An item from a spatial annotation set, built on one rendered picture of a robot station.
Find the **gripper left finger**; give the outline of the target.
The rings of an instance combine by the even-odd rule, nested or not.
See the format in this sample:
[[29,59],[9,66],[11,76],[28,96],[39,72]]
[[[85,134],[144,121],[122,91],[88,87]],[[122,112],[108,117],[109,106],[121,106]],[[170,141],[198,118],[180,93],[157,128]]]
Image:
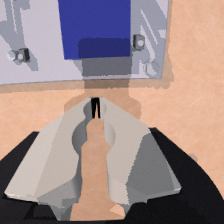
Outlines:
[[33,219],[39,204],[49,205],[57,220],[70,221],[83,183],[80,149],[96,105],[97,97],[84,99],[0,160],[0,224]]

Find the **grey metal fixture plate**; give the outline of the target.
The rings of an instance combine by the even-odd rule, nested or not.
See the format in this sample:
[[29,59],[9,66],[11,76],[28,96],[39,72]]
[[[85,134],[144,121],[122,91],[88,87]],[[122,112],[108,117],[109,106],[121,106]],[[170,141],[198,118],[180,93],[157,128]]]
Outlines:
[[[0,85],[116,79],[161,79],[169,0],[131,0],[130,57],[64,60],[58,0],[0,0]],[[145,36],[144,49],[133,35]],[[30,59],[11,61],[7,53],[28,48]],[[144,63],[155,59],[159,73]]]

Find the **blue flat plate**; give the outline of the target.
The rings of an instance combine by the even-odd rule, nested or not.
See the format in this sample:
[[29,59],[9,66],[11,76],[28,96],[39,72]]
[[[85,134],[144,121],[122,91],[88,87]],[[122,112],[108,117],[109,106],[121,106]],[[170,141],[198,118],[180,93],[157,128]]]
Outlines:
[[58,0],[64,60],[130,57],[131,0]]

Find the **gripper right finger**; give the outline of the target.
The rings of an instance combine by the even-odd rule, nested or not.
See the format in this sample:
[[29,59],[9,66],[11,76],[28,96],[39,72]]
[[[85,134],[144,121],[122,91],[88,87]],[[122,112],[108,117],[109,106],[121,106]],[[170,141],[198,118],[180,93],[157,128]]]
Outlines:
[[97,109],[111,147],[106,156],[109,197],[125,215],[133,203],[145,202],[150,217],[224,224],[224,199],[196,161],[156,127],[103,96],[97,97]]

